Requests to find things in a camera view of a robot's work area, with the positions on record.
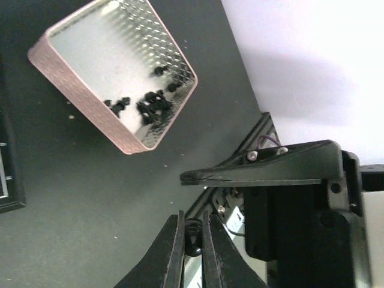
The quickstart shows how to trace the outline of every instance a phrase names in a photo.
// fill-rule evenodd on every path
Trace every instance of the dark tabletop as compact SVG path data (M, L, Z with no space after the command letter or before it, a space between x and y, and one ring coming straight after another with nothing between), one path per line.
M187 40L182 49L199 85L156 150L124 155L26 57L48 27L87 1L0 2L0 53L27 199L27 207L0 215L0 287L113 287L168 216L201 193L181 187L179 174L226 159L260 118L223 6L151 1L176 42Z

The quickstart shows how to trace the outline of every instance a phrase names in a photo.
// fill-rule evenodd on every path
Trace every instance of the white wall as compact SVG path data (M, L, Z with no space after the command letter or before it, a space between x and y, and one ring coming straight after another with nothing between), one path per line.
M223 0L282 143L332 139L384 163L384 2Z

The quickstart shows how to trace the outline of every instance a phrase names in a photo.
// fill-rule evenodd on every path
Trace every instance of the rectangular container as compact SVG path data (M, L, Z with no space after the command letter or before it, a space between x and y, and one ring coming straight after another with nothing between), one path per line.
M197 86L148 0L92 1L49 28L28 58L125 154L155 149ZM167 70L159 76L157 67ZM181 86L170 92L173 83ZM173 107L146 124L136 103L161 89ZM117 117L104 101L123 97L131 104Z

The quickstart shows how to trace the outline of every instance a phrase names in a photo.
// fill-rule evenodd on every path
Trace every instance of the table surface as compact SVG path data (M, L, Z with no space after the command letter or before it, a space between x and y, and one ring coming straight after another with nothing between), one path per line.
M217 164L260 110L220 1L152 0L199 85L152 151L124 155L27 60L85 0L0 3L0 53L27 207L0 215L0 287L113 287L200 187L179 174Z

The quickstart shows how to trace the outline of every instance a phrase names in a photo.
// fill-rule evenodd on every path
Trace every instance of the silver screw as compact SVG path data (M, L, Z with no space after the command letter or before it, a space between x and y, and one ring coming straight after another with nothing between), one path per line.
M288 152L288 148L287 147L280 147L280 148L277 149L276 155L284 154L286 152Z
M255 162L257 160L258 153L257 151L250 151L247 154L247 160L249 162Z
M217 208L217 212L220 213L220 214L224 214L226 212L226 209L224 206L220 205L218 208Z

